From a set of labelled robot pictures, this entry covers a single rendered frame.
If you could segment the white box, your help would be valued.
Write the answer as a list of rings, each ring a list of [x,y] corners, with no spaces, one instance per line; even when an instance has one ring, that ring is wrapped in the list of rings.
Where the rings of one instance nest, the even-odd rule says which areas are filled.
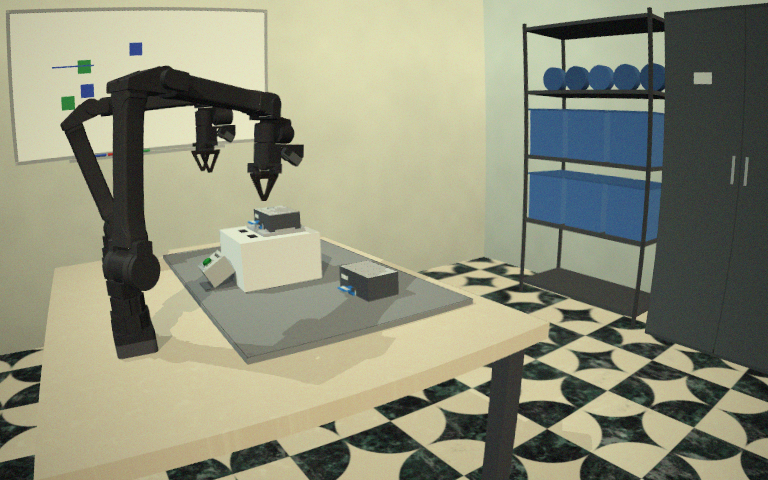
[[[221,253],[198,265],[212,282],[200,282],[205,291],[237,285],[250,292],[322,278],[320,232],[301,225],[270,233],[259,226],[219,230]]]

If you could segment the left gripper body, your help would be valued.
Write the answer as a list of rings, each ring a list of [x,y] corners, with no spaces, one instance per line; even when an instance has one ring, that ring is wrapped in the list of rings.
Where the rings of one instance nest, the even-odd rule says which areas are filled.
[[[207,142],[206,127],[209,127],[209,126],[212,126],[212,125],[204,125],[204,126],[196,127],[196,143],[192,143],[193,147],[196,147],[196,151],[214,150],[214,146],[218,145],[218,141]],[[203,149],[206,149],[206,150],[203,150]]]

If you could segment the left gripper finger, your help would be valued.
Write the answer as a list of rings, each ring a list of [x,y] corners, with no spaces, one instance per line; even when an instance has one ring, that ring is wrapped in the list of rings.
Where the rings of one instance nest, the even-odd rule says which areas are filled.
[[[218,149],[218,150],[199,151],[199,153],[200,153],[200,156],[201,156],[201,158],[203,160],[203,163],[204,163],[204,165],[205,165],[205,167],[207,169],[207,172],[211,173],[213,171],[214,165],[215,165],[216,160],[218,158],[218,155],[220,153],[220,149]],[[209,168],[205,155],[210,155],[210,154],[214,154],[214,158],[213,158],[211,167]]]
[[[200,154],[200,153],[199,153],[199,151],[196,151],[196,150],[194,150],[194,151],[191,151],[191,153],[192,153],[193,157],[195,158],[195,160],[196,160],[196,162],[197,162],[197,164],[198,164],[198,166],[199,166],[200,170],[201,170],[201,171],[205,171],[206,167],[205,167],[204,165],[203,165],[203,167],[202,167],[202,165],[201,165],[201,163],[200,163],[200,161],[199,161],[199,159],[198,159],[198,157],[197,157],[197,154]],[[205,156],[206,156],[206,160],[207,160],[207,162],[208,162],[208,158],[209,158],[209,155],[205,155]]]

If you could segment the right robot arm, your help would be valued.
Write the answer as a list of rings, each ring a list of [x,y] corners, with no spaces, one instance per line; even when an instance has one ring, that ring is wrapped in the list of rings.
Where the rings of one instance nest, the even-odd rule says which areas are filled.
[[[249,120],[260,120],[254,124],[254,143],[275,142],[268,144],[268,163],[281,163],[282,158],[298,166],[304,157],[304,145],[288,144],[294,138],[294,129],[290,119],[281,117],[281,99],[277,94],[171,68],[158,66],[146,72],[136,71],[106,85],[113,110],[114,228],[103,273],[111,296],[115,346],[156,339],[141,292],[152,289],[160,277],[160,263],[153,254],[152,241],[148,241],[144,216],[144,114],[148,96],[240,111],[249,115]]]

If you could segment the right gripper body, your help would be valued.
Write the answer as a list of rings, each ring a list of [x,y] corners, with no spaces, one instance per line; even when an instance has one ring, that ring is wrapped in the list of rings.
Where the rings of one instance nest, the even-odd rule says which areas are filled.
[[[267,164],[268,163],[268,144],[275,144],[275,142],[254,143],[254,163],[248,163],[247,173],[253,173],[253,174],[282,173],[282,164]],[[267,165],[266,169],[265,169],[265,165]],[[264,170],[264,171],[259,171],[259,170]],[[266,171],[266,170],[269,170],[269,171]],[[255,171],[259,171],[259,172],[255,172]]]

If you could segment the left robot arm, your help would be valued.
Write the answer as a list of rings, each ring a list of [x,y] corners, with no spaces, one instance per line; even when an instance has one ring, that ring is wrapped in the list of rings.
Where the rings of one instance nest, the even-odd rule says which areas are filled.
[[[65,135],[71,145],[84,179],[96,203],[100,216],[102,220],[105,221],[103,226],[105,236],[102,236],[104,245],[102,248],[103,262],[107,252],[109,252],[108,240],[112,238],[114,228],[113,197],[102,174],[100,166],[86,135],[84,125],[82,123],[96,117],[97,115],[104,117],[113,114],[111,97],[103,97],[100,99],[107,99],[108,103],[107,100],[96,100],[94,98],[87,99],[81,105],[78,105],[76,107],[77,109],[75,108],[74,112],[71,113],[72,115],[69,115],[70,118],[68,118],[68,116],[68,120],[66,120],[66,122],[64,122],[64,120],[64,124],[62,122],[60,126],[62,131],[65,130]],[[181,100],[167,100],[159,98],[159,96],[148,96],[145,111],[184,106],[194,106],[194,108],[198,108],[198,110],[195,112],[196,126],[212,125],[213,123],[214,126],[206,127],[207,142],[217,141],[217,136],[219,136],[221,139],[225,139],[226,141],[232,143],[236,135],[236,127],[235,125],[230,125],[233,122],[233,111],[230,109],[218,108],[214,106],[211,108],[205,108],[209,106]],[[213,119],[212,123],[211,116]]]

